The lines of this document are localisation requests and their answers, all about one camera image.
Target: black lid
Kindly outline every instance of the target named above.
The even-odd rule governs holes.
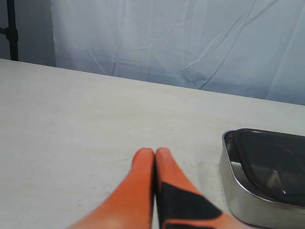
[[[305,137],[240,129],[234,144],[247,178],[284,203],[305,206]]]

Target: black stand pole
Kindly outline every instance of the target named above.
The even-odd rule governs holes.
[[[18,60],[18,32],[15,20],[15,2],[14,0],[6,0],[8,8],[8,21],[7,28],[0,28],[0,33],[5,34],[10,44],[10,59],[12,61]]]

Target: table surface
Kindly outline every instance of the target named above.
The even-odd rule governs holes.
[[[170,148],[228,212],[222,134],[305,135],[304,117],[300,105],[0,60],[1,227],[69,226],[108,197],[143,146]]]

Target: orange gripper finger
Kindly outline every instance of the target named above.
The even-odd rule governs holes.
[[[167,148],[156,152],[157,207],[161,229],[249,229],[210,203]]]
[[[92,213],[71,229],[150,229],[153,213],[154,152],[133,156],[127,177]]]

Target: stainless steel container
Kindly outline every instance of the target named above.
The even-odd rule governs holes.
[[[250,149],[252,150],[253,158],[261,157],[262,164],[250,163],[247,168],[243,163],[240,149],[236,146],[234,141],[234,134],[236,131],[228,131],[223,135],[223,151],[220,160],[220,173],[224,185],[224,192],[230,211],[239,220],[261,227],[274,228],[274,229],[304,229],[305,228],[305,206],[303,186],[305,182],[304,158],[305,156],[305,138],[302,136],[286,135],[281,133],[274,133],[261,130],[241,129],[237,132],[247,132],[250,139]],[[259,143],[256,143],[255,137],[259,136]],[[296,141],[298,154],[301,155],[295,158],[293,152],[285,149],[285,141],[287,138],[287,145],[293,145]],[[257,153],[255,150],[268,148],[264,154]],[[288,150],[284,152],[276,152],[277,150]],[[283,158],[284,161],[279,163],[278,158]],[[294,170],[295,166],[300,166],[297,176],[293,171],[289,171],[289,166]],[[251,176],[247,169],[252,170],[253,179],[259,178],[259,181],[251,180]],[[294,195],[296,190],[302,191],[301,194]]]

